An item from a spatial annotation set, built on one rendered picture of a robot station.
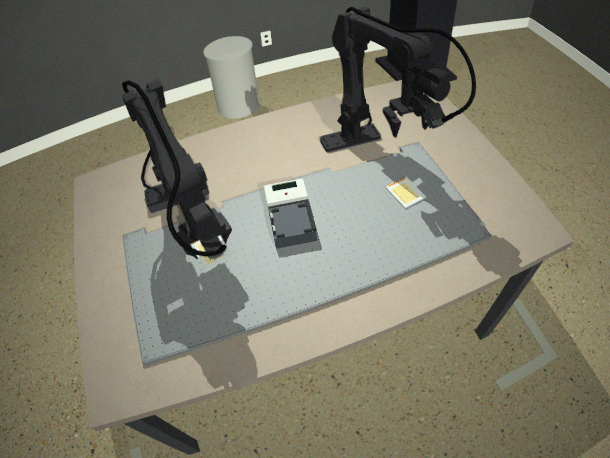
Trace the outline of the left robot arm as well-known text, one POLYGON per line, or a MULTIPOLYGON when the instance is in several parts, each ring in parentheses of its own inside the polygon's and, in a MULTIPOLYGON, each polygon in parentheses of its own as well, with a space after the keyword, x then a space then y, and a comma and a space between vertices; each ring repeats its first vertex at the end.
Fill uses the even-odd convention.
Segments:
POLYGON ((363 59, 370 41, 383 46, 398 59, 398 64, 403 66, 404 87, 419 90, 438 102, 450 91, 448 72, 430 62, 433 44, 426 35, 402 32, 359 13, 340 14, 332 43, 342 63, 343 98, 341 116, 337 120, 341 131, 320 137, 326 151, 381 138, 375 125, 360 127, 370 112, 363 86, 363 59))

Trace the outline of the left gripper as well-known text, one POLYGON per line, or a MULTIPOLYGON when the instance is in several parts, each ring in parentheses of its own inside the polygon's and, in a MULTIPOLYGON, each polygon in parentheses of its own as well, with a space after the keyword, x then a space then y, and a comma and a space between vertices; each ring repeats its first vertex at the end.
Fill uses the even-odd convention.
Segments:
POLYGON ((391 99, 389 101, 389 106, 383 108, 383 114, 390 125, 392 135, 396 138, 400 129, 401 121, 397 118, 397 114, 394 111, 397 111, 400 116, 412 112, 414 112, 414 114, 418 117, 421 116, 422 127, 424 130, 427 129, 428 124, 427 122, 425 123, 425 118, 422 114, 423 112, 428 111, 432 121, 445 117, 445 114, 438 102, 435 103, 426 94, 423 94, 423 92, 419 90, 416 91, 416 89, 409 89, 403 85, 401 88, 401 97, 391 99))

